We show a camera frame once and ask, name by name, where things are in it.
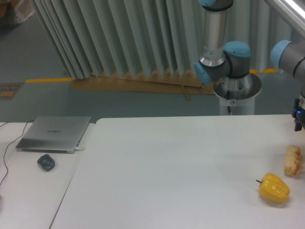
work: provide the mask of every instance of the laptop lid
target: laptop lid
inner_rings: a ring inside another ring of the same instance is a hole
[[[39,116],[16,148],[26,151],[73,152],[90,121],[89,116]]]

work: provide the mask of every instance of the floor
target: floor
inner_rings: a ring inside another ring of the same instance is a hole
[[[290,114],[301,85],[285,73],[260,73],[256,115]],[[0,28],[0,83],[66,78],[36,15],[22,25]],[[0,100],[0,122],[27,122],[39,115],[107,117],[219,115],[215,95],[158,94],[70,89],[71,82],[25,83],[11,100]]]

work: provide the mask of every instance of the yellow bell pepper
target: yellow bell pepper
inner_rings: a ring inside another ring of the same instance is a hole
[[[283,203],[288,199],[290,189],[277,175],[267,173],[262,181],[256,181],[261,183],[258,192],[265,199],[277,203]]]

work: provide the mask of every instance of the computer mouse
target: computer mouse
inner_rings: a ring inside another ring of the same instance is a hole
[[[37,163],[46,171],[50,171],[55,167],[55,161],[48,154],[41,156]]]

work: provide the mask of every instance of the black cable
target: black cable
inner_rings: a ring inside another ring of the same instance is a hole
[[[9,173],[9,168],[7,167],[6,162],[5,162],[6,151],[8,150],[8,148],[9,148],[9,146],[10,146],[11,144],[13,144],[14,142],[16,142],[19,138],[21,138],[21,137],[23,136],[24,130],[25,130],[27,124],[30,123],[30,122],[32,122],[32,121],[28,121],[28,122],[25,124],[24,129],[23,129],[23,131],[22,131],[22,135],[19,136],[19,137],[17,137],[17,138],[16,138],[14,141],[12,141],[11,143],[9,143],[8,146],[6,147],[5,151],[4,151],[3,162],[4,162],[4,165],[5,165],[5,167],[6,167],[6,174],[5,174],[4,178],[2,179],[2,181],[0,182],[0,187],[1,187],[2,182],[4,181],[4,179],[6,178],[6,176],[7,176],[8,173]]]
[[[11,123],[11,122],[7,122],[7,123]],[[7,123],[5,123],[5,124],[7,124]],[[1,127],[1,126],[4,126],[5,124],[0,125],[0,127]]]

